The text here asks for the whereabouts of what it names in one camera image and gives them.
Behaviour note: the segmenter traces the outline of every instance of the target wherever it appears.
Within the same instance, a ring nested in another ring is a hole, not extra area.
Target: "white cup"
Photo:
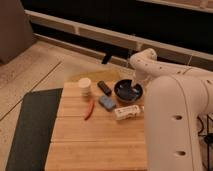
[[[91,92],[91,80],[89,78],[81,78],[78,81],[82,96],[89,96]]]

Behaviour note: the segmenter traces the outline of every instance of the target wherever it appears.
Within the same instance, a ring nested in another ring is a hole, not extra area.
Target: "black bowl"
[[[143,88],[136,84],[132,87],[132,80],[120,80],[115,84],[114,92],[117,98],[125,103],[133,103],[143,95]]]

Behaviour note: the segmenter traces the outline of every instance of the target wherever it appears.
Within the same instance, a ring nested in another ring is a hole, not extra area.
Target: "floor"
[[[63,87],[72,75],[117,68],[121,77],[133,71],[100,59],[38,41],[6,65],[0,64],[0,171],[4,171],[22,98],[29,91]]]

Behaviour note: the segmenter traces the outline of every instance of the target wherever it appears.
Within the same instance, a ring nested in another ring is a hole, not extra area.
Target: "wooden table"
[[[111,88],[114,83],[107,83]],[[115,121],[99,103],[103,95],[92,84],[96,100],[89,120],[84,120],[88,101],[77,83],[65,83],[53,130],[46,171],[124,171],[147,168],[143,116]],[[116,101],[118,106],[125,106]]]

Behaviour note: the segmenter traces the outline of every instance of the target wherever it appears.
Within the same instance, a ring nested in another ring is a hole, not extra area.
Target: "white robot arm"
[[[136,80],[147,86],[145,136],[149,171],[202,171],[196,119],[213,112],[213,74],[200,68],[156,61],[153,49],[130,58]]]

